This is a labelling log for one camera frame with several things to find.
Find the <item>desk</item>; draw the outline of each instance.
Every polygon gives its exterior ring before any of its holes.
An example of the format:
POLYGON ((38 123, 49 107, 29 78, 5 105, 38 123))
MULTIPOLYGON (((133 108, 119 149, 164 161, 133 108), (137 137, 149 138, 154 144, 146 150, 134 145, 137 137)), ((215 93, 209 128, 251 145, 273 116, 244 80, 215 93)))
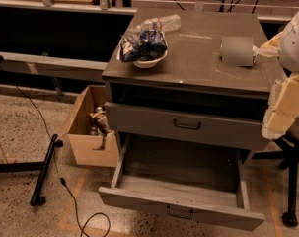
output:
POLYGON ((168 56, 142 70, 113 54, 103 79, 106 111, 120 158, 105 204, 254 230, 264 216, 251 212, 243 155, 264 150, 262 118, 277 59, 252 68, 223 65, 222 37, 266 41, 254 15, 139 9, 125 35, 143 20, 178 13, 179 31, 166 33, 168 56))

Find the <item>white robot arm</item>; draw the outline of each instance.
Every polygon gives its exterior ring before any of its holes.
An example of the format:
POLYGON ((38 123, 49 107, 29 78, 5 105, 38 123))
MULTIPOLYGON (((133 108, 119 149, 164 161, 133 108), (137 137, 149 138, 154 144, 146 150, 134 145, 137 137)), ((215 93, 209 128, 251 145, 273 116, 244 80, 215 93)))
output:
POLYGON ((280 64, 293 73, 272 87, 262 127, 262 136, 268 139, 284 135, 299 117, 299 12, 281 35, 278 56, 280 64))
POLYGON ((279 43, 279 62, 292 72, 299 72, 299 11, 285 27, 279 43))

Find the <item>bowl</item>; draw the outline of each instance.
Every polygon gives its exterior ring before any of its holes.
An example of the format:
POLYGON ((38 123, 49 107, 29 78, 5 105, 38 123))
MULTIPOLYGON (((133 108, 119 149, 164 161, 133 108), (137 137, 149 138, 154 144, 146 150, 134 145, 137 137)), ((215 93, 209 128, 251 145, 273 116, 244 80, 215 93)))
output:
POLYGON ((133 64, 136 67, 139 67, 139 68, 142 68, 142 69, 148 69, 148 68, 151 68, 151 67, 154 67, 155 65, 157 65, 157 63, 159 61, 163 60, 167 56, 167 54, 168 54, 168 52, 165 51, 165 53, 157 59, 149 60, 149 61, 134 61, 133 64))

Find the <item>cardboard box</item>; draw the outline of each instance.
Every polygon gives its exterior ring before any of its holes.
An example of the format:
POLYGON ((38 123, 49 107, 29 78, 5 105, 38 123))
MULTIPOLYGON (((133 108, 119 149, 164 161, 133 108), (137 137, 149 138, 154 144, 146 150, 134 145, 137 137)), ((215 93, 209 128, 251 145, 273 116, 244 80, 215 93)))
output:
POLYGON ((92 113, 106 101, 105 86, 88 86, 76 99, 63 130, 68 137, 74 157, 79 165, 116 167, 118 147, 115 136, 107 137, 105 149, 101 136, 89 135, 92 113))

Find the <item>cabinet top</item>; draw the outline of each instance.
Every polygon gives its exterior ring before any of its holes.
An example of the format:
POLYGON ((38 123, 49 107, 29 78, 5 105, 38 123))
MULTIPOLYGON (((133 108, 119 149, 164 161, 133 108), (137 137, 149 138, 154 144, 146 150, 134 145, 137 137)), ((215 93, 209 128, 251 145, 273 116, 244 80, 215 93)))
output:
POLYGON ((260 47, 267 41, 258 18, 251 14, 213 13, 165 9, 139 9, 125 32, 135 33, 146 19, 179 14, 182 26, 166 32, 168 55, 150 69, 116 59, 118 47, 107 65, 103 79, 109 82, 149 87, 181 88, 233 95, 267 97, 275 79, 285 74, 276 58, 259 56, 253 67, 224 65, 220 56, 223 37, 252 37, 260 47))

